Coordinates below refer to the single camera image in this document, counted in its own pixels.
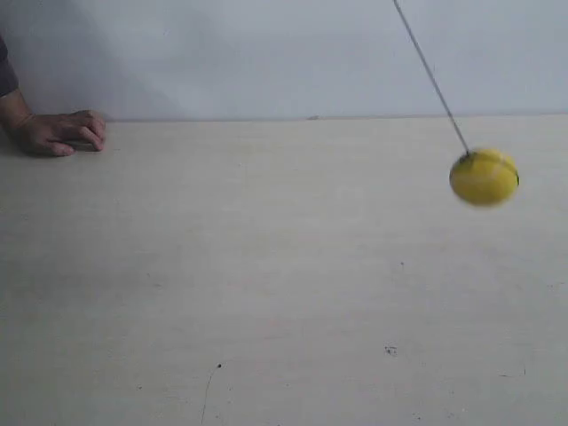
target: white table surface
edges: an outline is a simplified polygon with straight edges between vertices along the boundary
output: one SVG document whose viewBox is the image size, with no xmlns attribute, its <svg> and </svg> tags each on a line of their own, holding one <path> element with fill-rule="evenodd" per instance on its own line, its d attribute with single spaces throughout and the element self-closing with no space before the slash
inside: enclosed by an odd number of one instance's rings
<svg viewBox="0 0 568 426">
<path fill-rule="evenodd" d="M 3 144 L 0 424 L 567 424 L 568 116 L 461 122 L 517 160 L 499 209 L 445 119 Z"/>
</svg>

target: sleeve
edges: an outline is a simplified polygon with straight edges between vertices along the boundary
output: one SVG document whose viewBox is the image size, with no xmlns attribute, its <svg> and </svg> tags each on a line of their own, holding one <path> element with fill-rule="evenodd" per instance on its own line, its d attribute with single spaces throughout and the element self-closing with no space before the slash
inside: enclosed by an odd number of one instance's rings
<svg viewBox="0 0 568 426">
<path fill-rule="evenodd" d="M 8 49 L 0 36 L 0 98 L 18 89 L 18 78 L 8 61 Z"/>
</svg>

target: person's arm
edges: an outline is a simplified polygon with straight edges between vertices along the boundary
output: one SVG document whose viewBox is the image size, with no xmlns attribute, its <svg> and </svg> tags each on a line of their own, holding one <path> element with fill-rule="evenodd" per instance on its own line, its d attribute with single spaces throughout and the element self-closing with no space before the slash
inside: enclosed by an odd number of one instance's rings
<svg viewBox="0 0 568 426">
<path fill-rule="evenodd" d="M 0 37 L 0 124 L 24 151 L 30 154 L 63 156 L 75 152 L 67 142 L 80 141 L 100 151 L 105 143 L 105 122 L 93 111 L 73 114 L 32 114 L 18 87 L 8 61 L 8 50 Z"/>
</svg>

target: wall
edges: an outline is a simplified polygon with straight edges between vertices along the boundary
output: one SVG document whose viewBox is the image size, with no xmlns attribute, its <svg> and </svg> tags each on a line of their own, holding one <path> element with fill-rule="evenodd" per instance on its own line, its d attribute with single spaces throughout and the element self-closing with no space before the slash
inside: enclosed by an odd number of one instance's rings
<svg viewBox="0 0 568 426">
<path fill-rule="evenodd" d="M 460 114 L 568 107 L 568 3 L 402 0 Z M 0 0 L 43 112 L 248 119 L 439 114 L 391 0 Z"/>
</svg>

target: scratch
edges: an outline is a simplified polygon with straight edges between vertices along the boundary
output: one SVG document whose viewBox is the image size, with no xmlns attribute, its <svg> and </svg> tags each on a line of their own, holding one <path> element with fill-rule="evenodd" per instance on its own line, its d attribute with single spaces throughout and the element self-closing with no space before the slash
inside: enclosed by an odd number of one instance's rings
<svg viewBox="0 0 568 426">
<path fill-rule="evenodd" d="M 205 399 L 203 400 L 203 409 L 201 410 L 201 424 L 203 424 L 203 419 L 205 418 L 205 410 L 207 409 L 207 394 L 209 393 L 209 386 L 211 385 L 211 380 L 213 380 L 213 374 L 222 366 L 223 366 L 222 364 L 219 364 L 209 374 L 209 380 L 207 380 L 207 387 L 205 388 Z"/>
</svg>

